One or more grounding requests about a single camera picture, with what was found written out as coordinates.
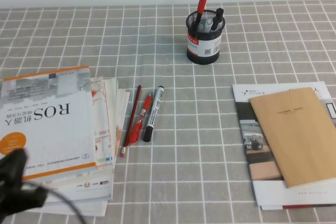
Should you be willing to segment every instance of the marker cap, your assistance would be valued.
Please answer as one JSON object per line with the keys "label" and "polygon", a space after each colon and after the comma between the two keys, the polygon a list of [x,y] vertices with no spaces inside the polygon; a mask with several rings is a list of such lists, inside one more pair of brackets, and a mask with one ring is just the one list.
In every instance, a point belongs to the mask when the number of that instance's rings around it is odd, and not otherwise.
{"label": "marker cap", "polygon": [[152,133],[153,133],[153,127],[147,126],[142,140],[144,140],[145,142],[150,142],[152,138]]}

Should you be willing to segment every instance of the red marker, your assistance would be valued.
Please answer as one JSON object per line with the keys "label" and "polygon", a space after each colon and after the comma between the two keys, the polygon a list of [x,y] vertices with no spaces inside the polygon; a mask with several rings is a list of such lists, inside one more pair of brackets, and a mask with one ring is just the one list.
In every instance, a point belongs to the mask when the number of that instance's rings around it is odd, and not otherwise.
{"label": "red marker", "polygon": [[198,25],[201,22],[202,14],[204,12],[206,0],[199,0],[198,7],[197,7],[197,16],[194,24],[194,31],[197,31]]}
{"label": "red marker", "polygon": [[129,145],[135,143],[136,141],[138,141],[139,139],[139,135],[140,135],[140,131],[142,129],[142,121],[143,118],[145,117],[146,111],[149,108],[149,105],[151,104],[152,101],[152,93],[149,94],[146,98],[145,104],[142,107],[141,113],[140,113],[140,117],[138,122],[136,123],[136,125],[134,126],[134,129],[132,131],[131,137],[130,137],[130,142]]}

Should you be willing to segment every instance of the kraft paper notebook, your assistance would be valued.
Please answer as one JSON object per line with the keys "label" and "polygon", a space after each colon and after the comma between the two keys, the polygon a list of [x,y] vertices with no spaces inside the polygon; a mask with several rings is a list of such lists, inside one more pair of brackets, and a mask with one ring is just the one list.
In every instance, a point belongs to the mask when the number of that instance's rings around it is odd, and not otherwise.
{"label": "kraft paper notebook", "polygon": [[336,178],[336,129],[311,88],[249,101],[288,187]]}

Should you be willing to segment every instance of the pen holder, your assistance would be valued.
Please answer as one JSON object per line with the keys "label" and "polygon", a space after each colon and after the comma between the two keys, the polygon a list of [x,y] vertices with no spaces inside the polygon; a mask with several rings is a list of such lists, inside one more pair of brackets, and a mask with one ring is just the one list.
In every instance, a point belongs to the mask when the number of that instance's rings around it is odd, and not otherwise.
{"label": "pen holder", "polygon": [[[187,57],[193,63],[207,65],[215,62],[219,57],[222,31],[225,27],[225,19],[220,29],[203,33],[193,29],[196,21],[197,12],[191,13],[186,19],[188,28]],[[204,25],[208,18],[216,17],[214,10],[204,10],[199,24]]]}

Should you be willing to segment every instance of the red pencil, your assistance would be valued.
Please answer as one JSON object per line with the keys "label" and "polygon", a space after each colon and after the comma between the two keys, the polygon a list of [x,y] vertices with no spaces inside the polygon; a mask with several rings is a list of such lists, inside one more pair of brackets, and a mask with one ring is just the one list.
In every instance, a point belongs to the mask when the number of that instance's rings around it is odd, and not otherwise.
{"label": "red pencil", "polygon": [[135,111],[136,111],[136,107],[138,105],[140,92],[141,92],[141,85],[138,86],[138,90],[137,90],[137,93],[136,93],[137,95],[135,96],[135,101],[134,101],[134,105],[133,105],[133,109],[132,109],[132,113],[131,113],[131,118],[130,118],[130,121],[128,122],[126,137],[125,137],[124,145],[121,149],[121,154],[120,154],[120,156],[122,156],[122,157],[125,156],[126,147],[128,146],[129,141],[130,141],[130,135],[131,135],[131,129],[132,129],[132,124],[133,124],[134,114],[135,114]]}

